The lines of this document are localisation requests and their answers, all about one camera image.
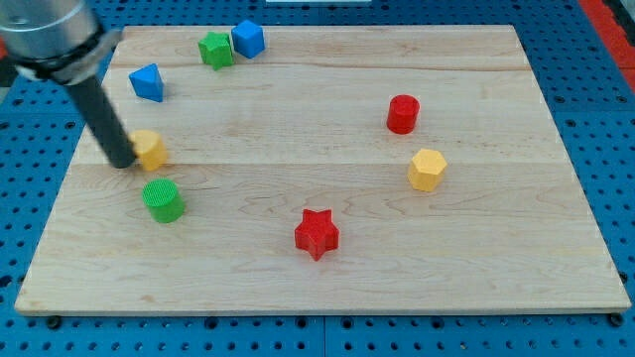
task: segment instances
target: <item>wooden cutting board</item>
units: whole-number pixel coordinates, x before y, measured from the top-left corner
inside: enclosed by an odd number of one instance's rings
[[[104,86],[170,164],[110,168],[78,144],[16,308],[28,315],[499,314],[630,306],[549,109],[508,26],[271,27],[267,51],[214,71],[197,41],[229,28],[132,27]],[[127,76],[155,62],[166,100]],[[417,96],[405,136],[390,98]],[[448,161],[435,192],[406,173]],[[154,222],[167,177],[187,203]],[[340,247],[294,245],[332,208]]]

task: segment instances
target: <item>yellow hexagonal block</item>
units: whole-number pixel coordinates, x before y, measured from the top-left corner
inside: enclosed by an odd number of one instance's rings
[[[432,192],[444,179],[447,162],[436,150],[422,149],[410,161],[408,180],[414,189]]]
[[[130,141],[143,170],[154,171],[168,160],[168,151],[159,133],[137,130],[130,133]]]

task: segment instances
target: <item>red cylinder block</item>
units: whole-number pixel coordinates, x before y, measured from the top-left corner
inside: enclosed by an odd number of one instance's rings
[[[415,130],[419,115],[419,101],[412,95],[397,95],[390,101],[386,125],[393,133],[408,134]]]

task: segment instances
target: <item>blue block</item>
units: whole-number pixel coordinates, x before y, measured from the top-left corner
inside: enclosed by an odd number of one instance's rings
[[[262,27],[245,20],[231,29],[231,39],[234,50],[239,54],[253,59],[265,50],[265,37]]]
[[[156,102],[163,101],[163,81],[155,63],[130,73],[128,77],[138,96]]]

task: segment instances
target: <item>blue perforated table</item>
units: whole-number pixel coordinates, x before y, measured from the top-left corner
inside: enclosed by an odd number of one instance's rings
[[[629,294],[635,280],[635,97],[574,1],[95,0],[124,25],[513,24]],[[81,132],[64,91],[18,78],[0,107],[0,356],[632,355],[623,315],[25,318],[13,309]]]

